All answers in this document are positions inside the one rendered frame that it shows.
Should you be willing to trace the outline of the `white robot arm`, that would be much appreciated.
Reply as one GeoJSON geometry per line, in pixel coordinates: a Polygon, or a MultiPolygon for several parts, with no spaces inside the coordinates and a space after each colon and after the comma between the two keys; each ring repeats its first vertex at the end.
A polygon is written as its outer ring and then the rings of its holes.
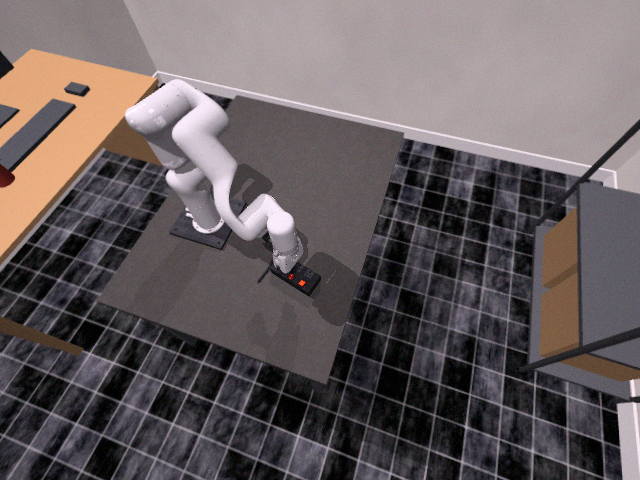
{"type": "Polygon", "coordinates": [[[191,213],[186,216],[198,232],[214,233],[226,223],[243,240],[272,243],[275,257],[296,251],[294,218],[272,196],[259,195],[238,217],[232,211],[229,195],[238,163],[218,140],[230,120],[214,100],[175,79],[128,108],[125,118],[169,169],[166,181],[186,205],[191,213]],[[207,178],[214,200],[202,184],[207,178]]]}

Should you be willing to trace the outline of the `black power strip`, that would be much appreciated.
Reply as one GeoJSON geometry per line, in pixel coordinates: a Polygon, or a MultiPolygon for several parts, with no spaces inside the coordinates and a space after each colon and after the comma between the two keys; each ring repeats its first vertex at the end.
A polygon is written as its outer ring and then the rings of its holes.
{"type": "Polygon", "coordinates": [[[267,273],[267,271],[270,268],[271,273],[281,278],[288,284],[292,285],[293,287],[295,287],[302,293],[306,294],[307,296],[310,296],[311,293],[316,288],[316,286],[318,285],[318,283],[321,281],[321,276],[311,271],[310,269],[306,268],[305,266],[303,266],[298,262],[295,264],[295,266],[296,266],[296,270],[294,270],[294,272],[290,271],[287,274],[285,273],[280,274],[278,273],[278,267],[275,268],[273,258],[272,258],[271,263],[269,264],[265,272],[261,275],[261,277],[257,280],[257,282],[259,282],[263,278],[263,276],[267,273]]]}

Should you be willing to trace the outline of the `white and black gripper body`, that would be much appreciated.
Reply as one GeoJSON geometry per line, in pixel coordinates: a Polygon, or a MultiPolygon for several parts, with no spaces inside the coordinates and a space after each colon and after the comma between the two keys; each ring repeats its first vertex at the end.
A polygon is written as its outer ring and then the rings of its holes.
{"type": "Polygon", "coordinates": [[[287,274],[294,267],[294,265],[297,263],[297,261],[300,259],[300,257],[304,252],[302,242],[298,236],[297,236],[297,239],[298,239],[298,247],[294,253],[286,256],[283,256],[283,255],[282,256],[277,255],[276,257],[273,256],[273,262],[274,262],[275,268],[279,266],[280,270],[285,274],[287,274]]]}

